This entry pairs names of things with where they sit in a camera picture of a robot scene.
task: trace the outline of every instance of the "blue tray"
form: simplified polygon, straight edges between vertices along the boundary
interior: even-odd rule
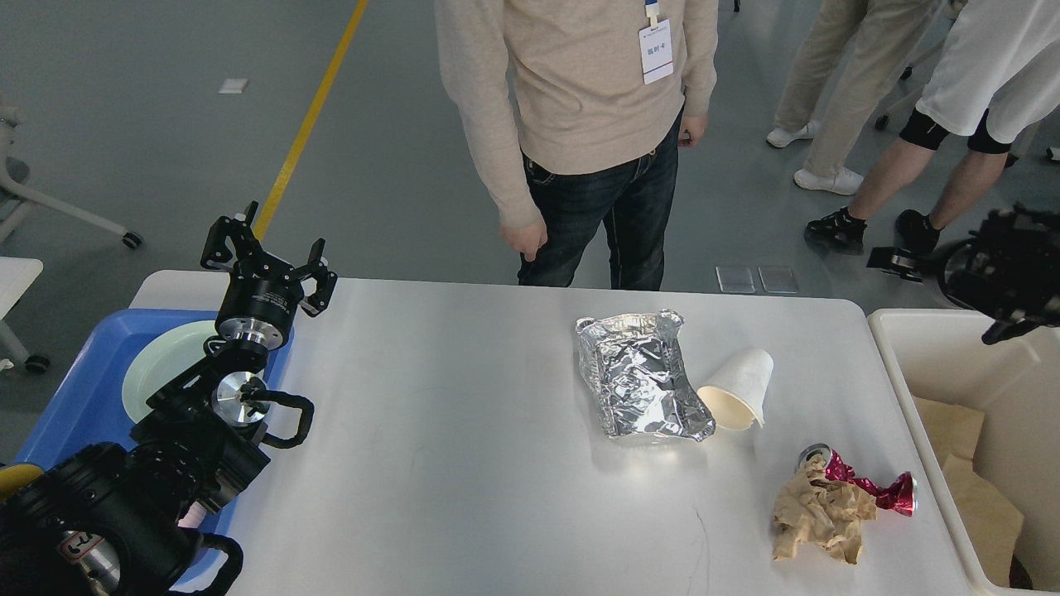
[[[15,461],[49,470],[92,443],[110,441],[126,450],[135,448],[136,441],[129,438],[132,421],[122,406],[122,383],[132,360],[166,331],[216,317],[217,313],[210,311],[128,309],[100,321]],[[280,384],[289,347],[290,341],[269,354],[264,374],[269,387]],[[207,515],[199,530],[225,533],[237,502],[232,501],[215,515]],[[219,557],[216,550],[207,553],[184,573],[181,583],[205,573]]]

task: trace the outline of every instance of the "man's left hand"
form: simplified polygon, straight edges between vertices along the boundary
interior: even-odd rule
[[[700,144],[703,133],[707,129],[706,116],[683,116],[681,118],[681,130],[677,134],[677,145],[683,147],[694,147]]]

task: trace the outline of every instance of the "person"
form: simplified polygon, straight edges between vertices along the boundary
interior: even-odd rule
[[[940,231],[1001,176],[1020,132],[1060,105],[1058,64],[1060,2],[969,2],[900,138],[849,206],[807,224],[807,240],[860,255],[865,221],[923,172],[943,138],[969,137],[968,152],[931,212],[908,209],[895,221],[901,247],[931,253]]]
[[[435,14],[518,283],[570,285],[602,222],[611,286],[658,290],[677,146],[707,126],[718,0],[436,0]]]
[[[939,0],[824,0],[799,48],[765,140],[777,148],[813,139],[794,180],[807,190],[851,195],[862,176],[845,162],[865,121],[894,86]],[[820,122],[811,121],[848,40],[853,49]]]

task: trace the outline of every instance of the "hand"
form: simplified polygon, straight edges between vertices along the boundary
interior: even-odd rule
[[[537,220],[525,228],[509,228],[500,226],[500,238],[516,252],[522,252],[527,262],[537,258],[537,249],[548,242],[548,231],[545,222]]]
[[[683,147],[694,147],[700,144],[703,133],[707,129],[706,116],[683,116],[681,118],[681,130],[677,134],[677,145]]]

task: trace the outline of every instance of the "man's right hand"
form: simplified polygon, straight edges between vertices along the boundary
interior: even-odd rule
[[[527,262],[537,258],[537,249],[548,242],[548,231],[545,222],[537,220],[525,228],[509,228],[500,226],[500,238],[516,252],[522,252]]]

